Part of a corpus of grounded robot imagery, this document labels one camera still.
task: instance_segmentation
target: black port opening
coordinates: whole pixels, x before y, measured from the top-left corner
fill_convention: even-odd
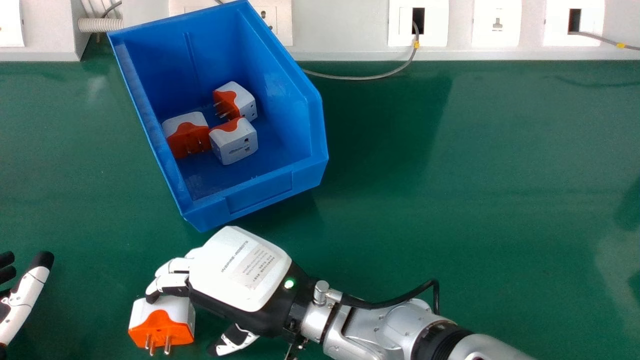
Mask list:
[[[569,9],[569,33],[580,31],[580,15],[582,9]]]
[[[420,35],[424,34],[424,8],[413,8],[413,22],[418,25],[418,32]],[[411,34],[415,35],[415,28],[411,24]]]

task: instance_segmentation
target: white wall socket panel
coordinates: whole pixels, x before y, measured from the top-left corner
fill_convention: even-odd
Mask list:
[[[0,0],[0,47],[24,47],[20,0]]]
[[[518,46],[521,22],[521,0],[475,0],[471,45]]]
[[[602,35],[604,0],[547,0],[543,45],[599,46],[599,40],[567,34],[571,9],[580,9],[579,31]]]
[[[423,8],[424,28],[420,46],[447,46],[449,36],[449,0],[389,0],[389,46],[410,46],[415,35],[413,9]]]
[[[284,46],[293,45],[291,0],[250,0],[253,9],[271,28]],[[169,16],[217,6],[214,0],[168,0]]]

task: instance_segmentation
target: blue plastic bin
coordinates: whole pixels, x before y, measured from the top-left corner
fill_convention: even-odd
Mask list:
[[[322,100],[246,1],[109,33],[125,84],[182,216],[207,231],[317,186],[328,161]],[[212,91],[236,81],[255,98],[255,154],[222,165],[176,160],[161,123],[201,111],[221,124]]]

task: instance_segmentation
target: metal screw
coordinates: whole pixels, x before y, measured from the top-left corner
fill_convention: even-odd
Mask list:
[[[316,306],[324,306],[326,304],[326,293],[329,292],[329,283],[320,280],[316,283],[314,289],[314,304]]]

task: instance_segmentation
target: wall outlet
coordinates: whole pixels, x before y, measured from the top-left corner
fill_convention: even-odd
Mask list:
[[[547,0],[543,45],[599,46],[599,40],[567,32],[577,29],[602,35],[604,10],[604,0]]]
[[[413,21],[421,22],[421,46],[447,46],[449,0],[389,0],[388,45],[410,46]]]
[[[20,0],[0,1],[0,47],[24,47]]]
[[[474,47],[518,46],[521,0],[476,0],[471,44]]]
[[[293,45],[291,0],[250,0],[253,9],[284,46]],[[168,0],[169,16],[180,15],[217,6],[213,0]]]

